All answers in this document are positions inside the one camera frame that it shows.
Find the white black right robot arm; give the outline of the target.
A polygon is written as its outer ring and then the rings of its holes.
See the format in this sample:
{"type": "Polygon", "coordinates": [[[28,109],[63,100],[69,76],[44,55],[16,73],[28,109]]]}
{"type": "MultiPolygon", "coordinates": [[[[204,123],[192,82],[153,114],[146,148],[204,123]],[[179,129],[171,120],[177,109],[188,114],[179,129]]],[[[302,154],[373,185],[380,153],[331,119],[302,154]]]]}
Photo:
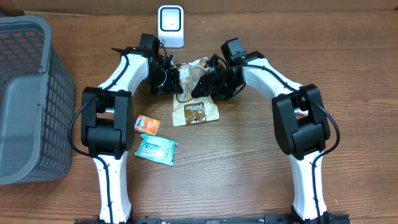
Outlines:
{"type": "Polygon", "coordinates": [[[289,80],[260,52],[246,52],[237,38],[226,41],[221,51],[222,57],[213,55],[206,64],[216,68],[222,61],[226,68],[200,77],[191,96],[226,101],[246,85],[264,95],[272,103],[276,141],[292,167],[292,221],[329,223],[322,194],[320,156],[330,137],[330,128],[319,89],[313,84],[303,86],[289,80]]]}

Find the teal wet wipes pack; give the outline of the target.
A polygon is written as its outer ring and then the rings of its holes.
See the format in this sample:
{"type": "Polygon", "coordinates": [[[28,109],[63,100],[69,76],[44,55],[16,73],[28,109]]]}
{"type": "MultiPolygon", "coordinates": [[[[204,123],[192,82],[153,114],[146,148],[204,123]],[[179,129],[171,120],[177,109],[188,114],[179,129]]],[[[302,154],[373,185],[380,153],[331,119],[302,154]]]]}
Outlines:
{"type": "Polygon", "coordinates": [[[142,142],[135,156],[158,162],[168,166],[173,166],[174,149],[178,142],[166,138],[141,134],[142,142]]]}

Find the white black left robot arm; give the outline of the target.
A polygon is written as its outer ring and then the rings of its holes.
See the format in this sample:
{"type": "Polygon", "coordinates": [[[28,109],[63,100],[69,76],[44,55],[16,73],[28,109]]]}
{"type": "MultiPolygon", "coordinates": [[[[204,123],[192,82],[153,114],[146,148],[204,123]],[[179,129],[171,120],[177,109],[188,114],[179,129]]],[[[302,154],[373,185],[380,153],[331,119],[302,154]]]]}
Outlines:
{"type": "Polygon", "coordinates": [[[143,82],[153,95],[183,93],[172,58],[159,52],[161,41],[142,34],[137,47],[117,49],[120,64],[98,87],[86,87],[81,108],[81,142],[93,159],[101,195],[97,223],[132,223],[127,192],[127,155],[134,143],[132,96],[143,82]]]}

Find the brown mushroom snack bag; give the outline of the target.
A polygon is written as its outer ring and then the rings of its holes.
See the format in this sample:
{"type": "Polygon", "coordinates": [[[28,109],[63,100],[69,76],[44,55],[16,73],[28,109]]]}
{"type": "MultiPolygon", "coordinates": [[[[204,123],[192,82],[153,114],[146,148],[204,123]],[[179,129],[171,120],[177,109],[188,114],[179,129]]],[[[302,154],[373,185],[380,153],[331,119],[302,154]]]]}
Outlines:
{"type": "Polygon", "coordinates": [[[210,96],[194,98],[191,96],[193,89],[203,75],[213,69],[206,64],[208,57],[202,57],[190,63],[177,64],[180,75],[180,84],[183,93],[174,95],[173,125],[185,126],[219,120],[218,106],[210,96]]]}

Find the orange tissue pack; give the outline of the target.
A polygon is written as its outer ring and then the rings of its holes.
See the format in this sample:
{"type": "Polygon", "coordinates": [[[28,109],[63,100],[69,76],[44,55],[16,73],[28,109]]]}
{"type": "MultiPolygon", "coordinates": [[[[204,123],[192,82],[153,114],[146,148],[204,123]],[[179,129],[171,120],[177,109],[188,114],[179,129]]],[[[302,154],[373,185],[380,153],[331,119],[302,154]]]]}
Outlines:
{"type": "Polygon", "coordinates": [[[161,122],[148,116],[139,115],[136,119],[134,128],[140,133],[156,135],[160,129],[161,122]]]}

